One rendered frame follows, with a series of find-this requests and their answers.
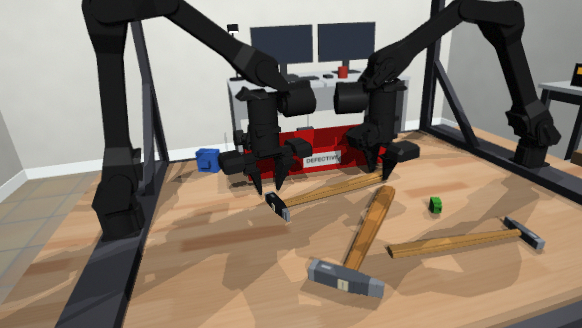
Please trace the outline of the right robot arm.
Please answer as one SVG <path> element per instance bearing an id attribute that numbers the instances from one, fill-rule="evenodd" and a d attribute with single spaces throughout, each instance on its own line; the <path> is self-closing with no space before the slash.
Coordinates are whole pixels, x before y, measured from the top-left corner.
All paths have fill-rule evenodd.
<path id="1" fill-rule="evenodd" d="M 237 40 L 185 0 L 82 0 L 81 7 L 97 59 L 105 140 L 101 185 L 91 206 L 104 234 L 102 242 L 137 237 L 145 223 L 142 205 L 134 194 L 139 180 L 143 181 L 141 148 L 133 149 L 130 141 L 125 87 L 129 22 L 163 16 L 221 55 L 247 82 L 277 90 L 242 86 L 235 95 L 239 101 L 247 101 L 251 124 L 274 123 L 278 111 L 293 117 L 316 109 L 310 81 L 289 85 L 274 57 Z"/>

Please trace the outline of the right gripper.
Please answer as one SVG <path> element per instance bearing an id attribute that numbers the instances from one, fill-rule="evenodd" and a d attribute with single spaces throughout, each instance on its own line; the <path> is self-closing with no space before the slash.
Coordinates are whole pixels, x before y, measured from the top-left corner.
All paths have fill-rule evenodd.
<path id="1" fill-rule="evenodd" d="M 237 150 L 222 152 L 218 155 L 218 164 L 225 175 L 241 172 L 250 175 L 260 195 L 262 195 L 261 173 L 256 161 L 274 159 L 275 184 L 276 189 L 280 190 L 288 171 L 296 163 L 293 153 L 300 159 L 313 155 L 311 144 L 300 137 L 287 139 L 284 145 L 280 146 L 281 127 L 278 126 L 278 121 L 261 125 L 249 123 L 248 130 L 252 152 L 246 154 L 240 154 Z"/>

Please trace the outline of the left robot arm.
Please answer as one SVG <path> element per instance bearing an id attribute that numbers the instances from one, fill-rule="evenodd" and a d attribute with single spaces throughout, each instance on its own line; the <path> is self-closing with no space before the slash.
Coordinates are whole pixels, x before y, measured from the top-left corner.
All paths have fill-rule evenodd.
<path id="1" fill-rule="evenodd" d="M 451 1 L 405 38 L 374 52 L 357 82 L 336 82 L 335 114 L 362 113 L 367 102 L 370 113 L 394 113 L 397 91 L 407 90 L 397 77 L 421 51 L 463 21 L 477 24 L 494 46 L 509 89 L 512 106 L 505 115 L 514 135 L 521 137 L 514 157 L 509 160 L 529 169 L 550 166 L 545 162 L 545 153 L 562 136 L 553 125 L 548 108 L 537 97 L 521 42 L 525 27 L 523 7 L 514 0 Z M 380 122 L 370 123 L 368 119 L 365 116 L 362 124 L 346 132 L 350 147 L 362 151 L 384 141 Z"/>

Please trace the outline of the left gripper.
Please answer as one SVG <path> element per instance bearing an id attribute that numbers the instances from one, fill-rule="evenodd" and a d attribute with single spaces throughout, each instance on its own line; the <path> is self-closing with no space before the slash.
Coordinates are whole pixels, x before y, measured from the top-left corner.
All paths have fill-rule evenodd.
<path id="1" fill-rule="evenodd" d="M 368 115 L 365 116 L 369 118 L 368 121 L 370 123 L 378 120 L 382 126 L 384 135 L 383 142 L 362 150 L 370 173 L 373 173 L 375 170 L 378 156 L 382 159 L 383 180 L 388 179 L 397 163 L 419 158 L 420 147 L 417 144 L 406 140 L 396 143 L 392 142 L 393 139 L 398 138 L 398 134 L 394 133 L 394 124 L 395 121 L 399 121 L 399 116 L 395 115 L 395 112 L 391 114 L 374 114 L 368 111 Z M 384 154 L 379 155 L 380 147 L 387 148 Z"/>

